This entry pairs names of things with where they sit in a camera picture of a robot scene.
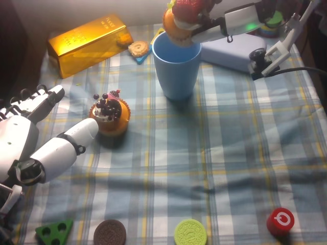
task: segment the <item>cup rim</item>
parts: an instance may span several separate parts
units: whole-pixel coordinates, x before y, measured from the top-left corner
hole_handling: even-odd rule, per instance
[[[163,35],[163,34],[166,34],[166,32],[160,33],[160,34],[155,38],[155,40],[153,41],[153,44],[152,44],[152,52],[153,52],[153,54],[154,54],[154,55],[155,55],[159,60],[161,60],[161,61],[163,61],[163,62],[165,62],[165,63],[169,63],[169,64],[184,64],[184,63],[187,63],[187,62],[190,62],[190,61],[194,60],[195,58],[197,58],[197,57],[201,54],[201,51],[202,51],[202,43],[200,43],[200,49],[199,49],[199,52],[198,52],[197,55],[194,56],[191,60],[187,60],[187,61],[184,61],[184,62],[170,62],[170,61],[167,61],[167,60],[163,60],[162,58],[160,58],[160,57],[156,54],[156,52],[155,52],[155,50],[154,50],[155,42],[156,42],[157,39],[158,39],[161,35]]]

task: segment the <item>plaid tablecloth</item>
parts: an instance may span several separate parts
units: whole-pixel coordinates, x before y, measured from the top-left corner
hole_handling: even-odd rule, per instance
[[[130,31],[150,42],[159,27]],[[300,65],[293,48],[282,68]],[[26,189],[16,243],[36,244],[35,228],[72,218],[68,244],[93,244],[106,219],[124,224],[126,244],[174,244],[177,224],[194,218],[208,244],[277,244],[266,219],[282,206],[295,216],[295,244],[327,244],[327,120],[306,72],[252,81],[202,63],[194,96],[175,105],[152,55],[137,65],[126,51],[64,80],[46,55],[40,84],[66,94],[38,124],[38,146],[87,118],[94,93],[121,89],[132,115],[122,140],[98,137],[59,178]]]

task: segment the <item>blue plastic cup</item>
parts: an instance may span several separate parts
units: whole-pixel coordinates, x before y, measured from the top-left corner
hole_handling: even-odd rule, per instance
[[[154,64],[165,96],[173,101],[185,100],[193,93],[201,62],[201,44],[178,47],[166,32],[153,42]]]

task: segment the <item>green triangle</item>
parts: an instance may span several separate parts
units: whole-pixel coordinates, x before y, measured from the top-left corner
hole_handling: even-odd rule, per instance
[[[45,245],[65,245],[73,226],[73,220],[41,226],[35,229],[36,235]]]

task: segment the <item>strawberry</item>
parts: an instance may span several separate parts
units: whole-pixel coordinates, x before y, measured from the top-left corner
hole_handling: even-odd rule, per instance
[[[196,23],[202,8],[203,0],[177,0],[172,11],[179,20],[187,23]]]

